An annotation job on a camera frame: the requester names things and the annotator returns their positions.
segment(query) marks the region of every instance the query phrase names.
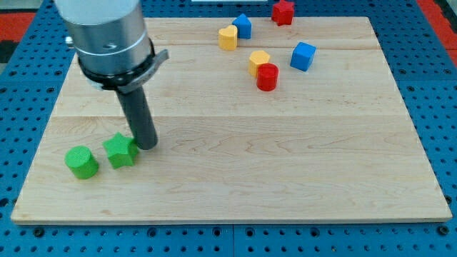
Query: green cylinder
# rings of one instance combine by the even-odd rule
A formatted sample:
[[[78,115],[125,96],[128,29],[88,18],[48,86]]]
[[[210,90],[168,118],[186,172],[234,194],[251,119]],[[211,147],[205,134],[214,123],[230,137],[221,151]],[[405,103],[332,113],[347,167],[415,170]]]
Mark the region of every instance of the green cylinder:
[[[99,163],[91,150],[85,146],[75,146],[70,149],[65,155],[65,164],[79,179],[90,178],[99,170]]]

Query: metal cylinder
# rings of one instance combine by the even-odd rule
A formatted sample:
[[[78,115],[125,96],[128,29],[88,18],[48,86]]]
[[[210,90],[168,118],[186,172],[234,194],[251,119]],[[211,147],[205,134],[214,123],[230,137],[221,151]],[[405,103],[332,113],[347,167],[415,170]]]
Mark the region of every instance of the metal cylinder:
[[[128,94],[119,91],[116,93],[136,140],[136,145],[143,150],[155,147],[158,141],[157,133],[143,87],[140,86]]]
[[[57,0],[56,5],[89,71],[123,74],[151,53],[139,0]]]

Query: blue pegboard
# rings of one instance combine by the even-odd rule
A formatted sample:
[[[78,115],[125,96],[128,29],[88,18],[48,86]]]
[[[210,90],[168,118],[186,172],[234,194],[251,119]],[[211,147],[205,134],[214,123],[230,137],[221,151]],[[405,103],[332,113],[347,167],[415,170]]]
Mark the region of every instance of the blue pegboard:
[[[145,16],[270,16],[252,4],[143,1]],[[457,70],[416,2],[296,1],[297,16],[368,16],[451,210]],[[451,256],[457,223],[315,226],[15,226],[9,216],[74,55],[44,0],[0,75],[0,256]]]

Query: red star block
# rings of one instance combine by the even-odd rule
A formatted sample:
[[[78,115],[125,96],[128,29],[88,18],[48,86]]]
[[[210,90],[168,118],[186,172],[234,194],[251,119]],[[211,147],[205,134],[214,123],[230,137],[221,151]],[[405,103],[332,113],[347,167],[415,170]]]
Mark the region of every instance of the red star block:
[[[294,5],[295,3],[293,2],[280,0],[279,3],[273,5],[273,13],[271,14],[271,19],[275,21],[278,26],[291,25],[294,13]]]

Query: red cylinder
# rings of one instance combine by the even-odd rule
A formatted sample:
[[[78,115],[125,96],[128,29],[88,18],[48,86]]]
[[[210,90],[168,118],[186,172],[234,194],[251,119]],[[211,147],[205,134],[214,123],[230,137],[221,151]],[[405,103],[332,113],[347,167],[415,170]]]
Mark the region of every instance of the red cylinder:
[[[274,64],[262,64],[257,71],[257,87],[262,91],[272,91],[278,82],[279,69]]]

